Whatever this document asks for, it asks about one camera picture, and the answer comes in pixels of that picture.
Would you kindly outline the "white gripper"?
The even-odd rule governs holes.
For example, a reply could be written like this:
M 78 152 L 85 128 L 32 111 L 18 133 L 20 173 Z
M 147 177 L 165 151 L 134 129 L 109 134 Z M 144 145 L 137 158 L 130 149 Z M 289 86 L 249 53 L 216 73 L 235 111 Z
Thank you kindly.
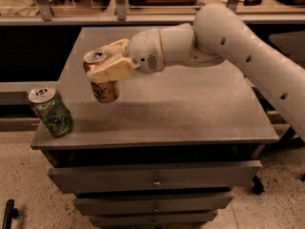
M 124 57 L 107 60 L 100 66 L 87 72 L 87 77 L 93 83 L 106 83 L 129 78 L 136 69 L 141 73 L 157 73 L 165 69 L 161 50 L 160 30 L 141 31 L 131 40 L 123 38 L 100 47 L 108 56 L 121 53 Z

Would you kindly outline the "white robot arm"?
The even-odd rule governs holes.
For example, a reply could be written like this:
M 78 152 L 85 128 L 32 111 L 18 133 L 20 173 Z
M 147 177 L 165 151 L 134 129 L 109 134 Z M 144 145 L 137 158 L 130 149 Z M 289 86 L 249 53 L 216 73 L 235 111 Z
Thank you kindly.
M 129 78 L 135 71 L 208 67 L 228 60 L 305 139 L 305 70 L 259 39 L 222 5 L 203 7 L 192 24 L 141 31 L 86 53 L 84 59 L 97 64 L 87 72 L 95 84 Z

